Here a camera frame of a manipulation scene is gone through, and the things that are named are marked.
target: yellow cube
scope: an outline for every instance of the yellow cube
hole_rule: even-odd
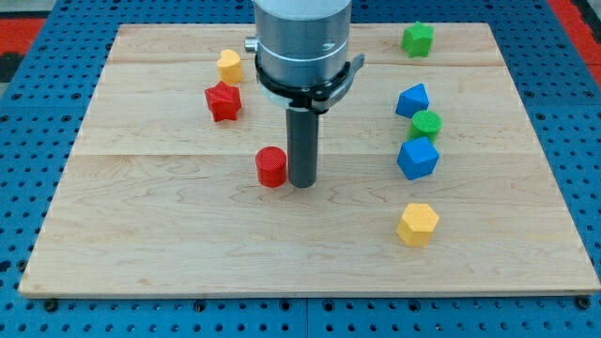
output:
[[[430,205],[409,203],[401,216],[396,233],[408,246],[424,247],[438,222],[439,215]]]
[[[228,85],[235,85],[244,80],[240,56],[232,50],[223,50],[221,58],[217,60],[219,77]]]

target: wood plank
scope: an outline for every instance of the wood plank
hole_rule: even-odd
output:
[[[436,24],[430,57],[397,49],[403,24],[353,25],[367,64],[322,118],[317,184],[256,180],[285,148],[285,117],[254,83],[238,121],[202,89],[250,25],[119,30],[20,291],[31,298],[464,297],[600,288],[487,25]],[[398,93],[424,82],[445,126],[436,173],[395,163],[409,121]],[[424,249],[395,229],[409,202],[439,226]]]

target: plastic block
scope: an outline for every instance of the plastic block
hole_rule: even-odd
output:
[[[401,145],[396,162],[407,179],[415,179],[432,174],[438,160],[438,151],[426,137],[421,137]]]
[[[433,40],[434,27],[417,22],[405,29],[401,48],[407,51],[409,57],[426,57],[430,54]]]
[[[286,156],[277,146],[267,146],[261,149],[254,158],[259,182],[266,187],[275,188],[286,180]]]
[[[410,141],[425,136],[434,144],[441,128],[442,119],[438,114],[429,110],[419,111],[411,119],[407,140]]]
[[[417,84],[399,95],[396,113],[412,118],[415,113],[428,109],[429,105],[430,100],[424,84]]]
[[[240,92],[234,86],[219,82],[212,88],[205,89],[208,109],[213,113],[213,120],[236,120],[237,112],[242,108]]]
[[[411,247],[424,247],[430,241],[439,215],[428,204],[409,203],[401,216],[396,234]]]
[[[221,58],[217,60],[219,77],[228,85],[239,84],[244,80],[242,61],[240,56],[232,50],[223,50]]]

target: red block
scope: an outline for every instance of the red block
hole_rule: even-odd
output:
[[[237,87],[219,82],[212,88],[205,89],[208,109],[213,113],[213,120],[236,120],[237,112],[242,108],[240,92]]]
[[[255,161],[261,184],[270,188],[284,184],[286,156],[282,149],[277,146],[264,147],[256,154]]]

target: blue cube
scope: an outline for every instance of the blue cube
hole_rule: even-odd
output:
[[[401,145],[396,162],[407,179],[424,177],[434,172],[439,153],[427,137],[420,137]]]
[[[396,103],[396,113],[408,118],[421,110],[426,110],[430,105],[430,100],[425,92],[424,84],[417,84],[398,96]]]

